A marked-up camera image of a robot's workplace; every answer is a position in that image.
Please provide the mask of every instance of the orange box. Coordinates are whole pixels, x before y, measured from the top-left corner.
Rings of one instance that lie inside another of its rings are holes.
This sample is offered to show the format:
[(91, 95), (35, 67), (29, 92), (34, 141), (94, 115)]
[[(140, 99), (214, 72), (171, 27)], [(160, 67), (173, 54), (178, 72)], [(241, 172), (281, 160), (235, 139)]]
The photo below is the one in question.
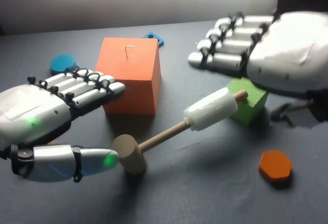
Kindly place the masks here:
[(126, 86), (122, 97), (103, 105), (106, 113), (155, 115), (161, 80), (157, 39), (104, 38), (96, 71)]

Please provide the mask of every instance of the blue object with hole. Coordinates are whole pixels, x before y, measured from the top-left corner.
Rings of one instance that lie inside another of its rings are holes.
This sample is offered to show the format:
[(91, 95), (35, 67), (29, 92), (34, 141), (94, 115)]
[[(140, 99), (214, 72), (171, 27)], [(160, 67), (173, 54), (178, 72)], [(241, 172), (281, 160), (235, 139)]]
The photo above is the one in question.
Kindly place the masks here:
[(164, 40), (153, 32), (146, 34), (143, 38), (156, 38), (158, 40), (158, 47), (164, 45)]
[(75, 58), (70, 54), (61, 54), (55, 57), (50, 64), (52, 74), (65, 73), (66, 69), (76, 68)]

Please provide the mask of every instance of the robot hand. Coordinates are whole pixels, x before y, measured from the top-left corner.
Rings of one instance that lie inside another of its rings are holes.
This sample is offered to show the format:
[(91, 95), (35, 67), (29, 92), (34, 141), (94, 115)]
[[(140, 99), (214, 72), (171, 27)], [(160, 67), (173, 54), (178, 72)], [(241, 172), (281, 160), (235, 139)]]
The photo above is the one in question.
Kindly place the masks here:
[(291, 12), (217, 21), (191, 53), (189, 64), (234, 77), (259, 88), (307, 100), (272, 112), (271, 121), (313, 127), (328, 119), (328, 15)]
[(45, 145), (65, 133), (71, 121), (120, 97), (125, 89), (114, 78), (75, 69), (36, 84), (0, 93), (0, 156), (11, 159), (12, 171), (26, 179), (62, 181), (105, 171), (118, 155), (109, 149)]

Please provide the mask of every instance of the gray table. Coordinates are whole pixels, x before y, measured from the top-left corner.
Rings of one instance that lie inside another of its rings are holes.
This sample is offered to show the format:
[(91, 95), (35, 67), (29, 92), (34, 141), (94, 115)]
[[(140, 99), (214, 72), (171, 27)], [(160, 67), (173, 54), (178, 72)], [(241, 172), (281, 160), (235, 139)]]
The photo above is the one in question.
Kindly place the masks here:
[[(124, 133), (141, 142), (180, 122), (193, 102), (225, 87), (230, 78), (200, 72), (187, 64), (196, 42), (215, 22), (99, 29), (0, 37), (0, 91), (49, 76), (49, 64), (71, 53), (95, 68), (104, 37), (142, 37), (150, 31), (165, 40), (160, 48), (162, 82), (155, 118), (106, 119), (102, 108), (77, 119), (58, 141), (110, 146)], [(270, 110), (287, 99), (269, 95)], [(0, 163), (0, 222), (58, 223), (328, 223), (327, 125), (312, 130), (268, 126), (262, 117), (251, 128), (230, 119), (203, 130), (187, 130), (146, 153), (143, 178), (126, 177), (122, 167), (72, 180), (43, 184), (11, 173)], [(258, 173), (262, 152), (278, 149), (293, 162), (293, 183), (277, 190)]]

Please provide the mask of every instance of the hammer head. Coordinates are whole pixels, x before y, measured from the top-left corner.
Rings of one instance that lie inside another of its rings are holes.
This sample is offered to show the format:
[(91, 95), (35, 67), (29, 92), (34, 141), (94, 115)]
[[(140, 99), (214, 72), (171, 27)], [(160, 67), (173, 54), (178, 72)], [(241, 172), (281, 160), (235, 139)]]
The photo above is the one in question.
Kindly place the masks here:
[(118, 153), (119, 162), (129, 174), (140, 174), (146, 170), (146, 159), (131, 135), (123, 134), (117, 137), (112, 148)]

